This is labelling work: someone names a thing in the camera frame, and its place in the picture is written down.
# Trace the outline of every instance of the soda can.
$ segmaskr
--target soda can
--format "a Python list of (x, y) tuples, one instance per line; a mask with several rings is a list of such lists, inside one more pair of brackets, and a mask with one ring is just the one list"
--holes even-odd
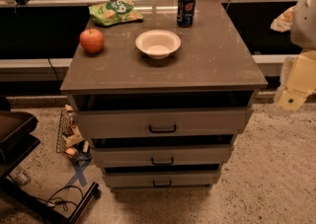
[(177, 23), (180, 27), (190, 27), (194, 22), (196, 0), (178, 0)]

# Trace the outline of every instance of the green snack bag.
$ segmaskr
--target green snack bag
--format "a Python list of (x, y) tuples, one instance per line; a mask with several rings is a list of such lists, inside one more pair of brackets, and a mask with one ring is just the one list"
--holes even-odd
[(143, 16), (134, 9), (130, 0), (113, 1), (89, 7), (92, 21), (96, 25), (108, 27), (118, 23), (142, 20)]

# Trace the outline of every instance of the drawer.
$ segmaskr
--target drawer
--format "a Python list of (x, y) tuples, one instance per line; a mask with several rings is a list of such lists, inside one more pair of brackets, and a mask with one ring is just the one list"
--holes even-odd
[(253, 110), (77, 112), (85, 138), (242, 133)]
[(223, 164), (230, 157), (229, 145), (98, 148), (91, 151), (100, 168)]
[(203, 166), (196, 171), (184, 171), (184, 169), (174, 169), (173, 171), (148, 171), (142, 172), (135, 169), (135, 173), (129, 172), (105, 172), (103, 179), (110, 189), (138, 188), (138, 187), (194, 187), (212, 186), (217, 183), (220, 177), (218, 170), (204, 170)]

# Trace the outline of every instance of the white bowl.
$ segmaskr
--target white bowl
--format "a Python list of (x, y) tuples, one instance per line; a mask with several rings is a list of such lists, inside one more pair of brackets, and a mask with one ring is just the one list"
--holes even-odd
[(163, 59), (180, 47), (181, 40), (172, 32), (153, 30), (141, 34), (135, 43), (151, 58)]

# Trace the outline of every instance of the white robot part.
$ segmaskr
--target white robot part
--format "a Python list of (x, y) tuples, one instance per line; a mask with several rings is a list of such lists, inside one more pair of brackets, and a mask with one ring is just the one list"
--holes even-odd
[(299, 56), (282, 65), (276, 105), (296, 112), (316, 89), (316, 0), (299, 0), (290, 27), (291, 40), (301, 46)]
[(298, 0), (290, 30), (293, 43), (316, 50), (316, 0)]
[(285, 111), (296, 112), (316, 89), (316, 51), (301, 53), (284, 64), (282, 71), (283, 79), (276, 94), (276, 105)]

